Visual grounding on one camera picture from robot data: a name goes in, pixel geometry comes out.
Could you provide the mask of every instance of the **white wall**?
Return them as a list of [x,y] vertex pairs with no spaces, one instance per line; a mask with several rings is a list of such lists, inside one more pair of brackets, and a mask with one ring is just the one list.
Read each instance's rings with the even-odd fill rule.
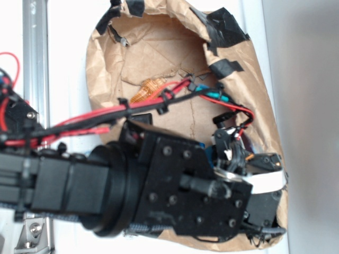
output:
[[263,0],[291,254],[339,252],[339,1]]

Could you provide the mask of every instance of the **crumpled brown paper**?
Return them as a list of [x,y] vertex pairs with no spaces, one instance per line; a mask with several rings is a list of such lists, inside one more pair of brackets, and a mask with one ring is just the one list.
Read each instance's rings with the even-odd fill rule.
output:
[[[95,30],[87,48],[87,85],[92,108],[118,104],[118,97],[131,99],[141,83],[148,78],[164,77],[167,81],[180,80],[191,72],[196,83],[213,86],[217,79],[208,66],[220,59],[238,61],[244,71],[233,72],[220,80],[225,91],[237,103],[254,111],[256,119],[245,131],[256,152],[282,154],[279,135],[252,42],[243,41],[229,48],[218,48],[217,56],[207,49],[210,41],[207,28],[189,9],[184,0],[145,0],[142,18],[129,14],[122,4],[120,18],[111,20],[118,35],[128,41],[124,47],[115,41],[108,30],[99,35]],[[216,127],[211,118],[223,113],[221,106],[193,98],[170,106],[170,112],[159,116],[153,112],[154,125],[181,133],[207,145]],[[237,122],[245,116],[238,116]],[[120,127],[102,135],[103,142],[117,139]],[[287,191],[283,191],[277,218],[280,226],[287,227]],[[171,230],[164,231],[160,239],[175,241],[193,248],[214,251],[240,251],[255,249],[245,235],[225,243],[206,243],[191,237],[178,237]],[[279,242],[281,237],[262,244],[267,248]]]

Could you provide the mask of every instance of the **white flat cable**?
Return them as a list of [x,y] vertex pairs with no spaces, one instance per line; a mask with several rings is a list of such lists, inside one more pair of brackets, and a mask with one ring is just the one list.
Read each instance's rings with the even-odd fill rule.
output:
[[253,185],[252,194],[275,192],[287,184],[287,176],[284,169],[276,172],[241,176],[221,169],[215,169],[215,173],[226,181],[246,181]]

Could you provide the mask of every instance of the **brown paper bag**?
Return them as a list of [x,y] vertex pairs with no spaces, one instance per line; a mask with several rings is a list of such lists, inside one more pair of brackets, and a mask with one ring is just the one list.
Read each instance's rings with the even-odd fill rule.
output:
[[[197,81],[213,86],[218,80],[235,101],[256,115],[245,131],[255,152],[282,154],[271,103],[251,40],[224,9],[207,16],[184,0],[111,1],[87,48],[87,85],[92,108],[131,99],[148,78],[180,80],[194,73]],[[207,145],[216,129],[211,118],[223,113],[221,106],[193,98],[170,106],[170,112],[154,116],[154,125],[181,133]],[[236,122],[242,122],[238,116]],[[102,135],[103,142],[117,139],[119,126]],[[277,221],[287,227],[287,191],[283,191]],[[224,243],[200,242],[166,230],[160,239],[204,250],[255,249],[245,235]],[[281,237],[260,245],[267,248]]]

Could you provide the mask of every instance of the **black tape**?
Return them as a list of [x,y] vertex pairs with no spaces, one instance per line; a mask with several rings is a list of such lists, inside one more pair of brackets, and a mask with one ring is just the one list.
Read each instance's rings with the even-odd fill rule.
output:
[[121,37],[120,35],[118,35],[118,32],[117,32],[111,25],[109,26],[109,29],[110,29],[111,32],[113,33],[114,39],[115,39],[117,42],[121,42],[122,37]]
[[144,0],[126,0],[129,13],[136,17],[142,17],[145,11]]
[[120,0],[111,0],[111,7],[109,10],[102,16],[99,23],[96,25],[96,30],[100,35],[103,35],[106,32],[109,21],[114,17],[120,17]]
[[244,71],[237,61],[230,62],[227,59],[215,62],[209,68],[216,75],[217,79],[223,79],[235,71]]
[[210,48],[229,48],[240,42],[249,40],[237,21],[225,8],[221,8],[210,14],[205,14],[197,9],[191,11],[207,27],[208,35],[211,38]]

